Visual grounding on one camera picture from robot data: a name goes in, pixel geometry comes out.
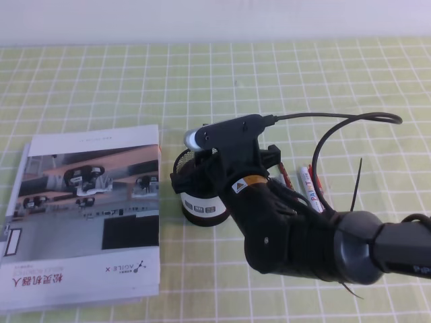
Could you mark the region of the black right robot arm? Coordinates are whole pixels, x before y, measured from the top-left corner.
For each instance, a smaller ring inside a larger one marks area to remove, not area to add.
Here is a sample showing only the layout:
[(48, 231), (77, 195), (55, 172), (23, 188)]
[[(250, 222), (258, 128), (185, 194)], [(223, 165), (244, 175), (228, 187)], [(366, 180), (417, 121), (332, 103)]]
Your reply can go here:
[(370, 285), (385, 273), (430, 277), (430, 218), (384, 223), (368, 211), (317, 211), (268, 177), (256, 141), (207, 144), (205, 174), (244, 236), (248, 264), (263, 274)]

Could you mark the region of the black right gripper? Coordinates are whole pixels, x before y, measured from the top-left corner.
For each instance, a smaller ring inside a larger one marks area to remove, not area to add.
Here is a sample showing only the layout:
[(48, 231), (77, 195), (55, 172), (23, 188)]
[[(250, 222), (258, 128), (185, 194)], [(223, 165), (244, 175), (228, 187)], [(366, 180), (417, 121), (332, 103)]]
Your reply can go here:
[(205, 168), (174, 167), (175, 193), (217, 192), (244, 236), (246, 261), (261, 274), (336, 279), (334, 225), (301, 194), (269, 179), (257, 142), (210, 152)]

